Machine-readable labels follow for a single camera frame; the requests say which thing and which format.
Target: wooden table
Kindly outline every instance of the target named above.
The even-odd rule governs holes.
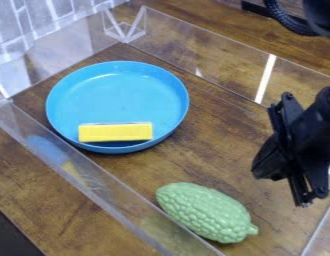
[[[139,2],[330,75],[330,39],[294,35],[275,21],[214,1]],[[187,85],[191,110],[178,131],[152,149],[120,156],[84,154],[154,203],[156,189],[178,181],[234,196],[250,209],[261,235],[237,245],[213,243],[226,254],[298,255],[330,197],[298,209],[286,181],[254,179],[251,161],[271,133],[262,106],[122,43],[17,95],[15,104],[50,127],[44,102],[54,84],[78,68],[119,59],[171,70]],[[3,130],[0,209],[47,255],[158,254]]]

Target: blue plate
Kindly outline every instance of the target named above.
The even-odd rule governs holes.
[[[142,62],[112,61],[70,74],[47,99],[54,128],[78,147],[120,154],[162,142],[182,123],[190,96],[179,78],[163,68]],[[83,123],[152,122],[154,139],[142,142],[82,143]]]

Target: yellow sponge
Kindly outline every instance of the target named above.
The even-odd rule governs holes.
[[[80,142],[151,140],[152,123],[82,124]]]

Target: green toy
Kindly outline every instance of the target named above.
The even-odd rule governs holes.
[[[245,206],[215,189],[172,183],[158,190],[156,197],[174,219],[211,240],[238,243],[259,233]]]

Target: black cable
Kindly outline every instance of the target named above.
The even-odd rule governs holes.
[[[303,36],[318,36],[307,22],[299,21],[279,6],[277,0],[263,0],[270,16],[293,32]]]

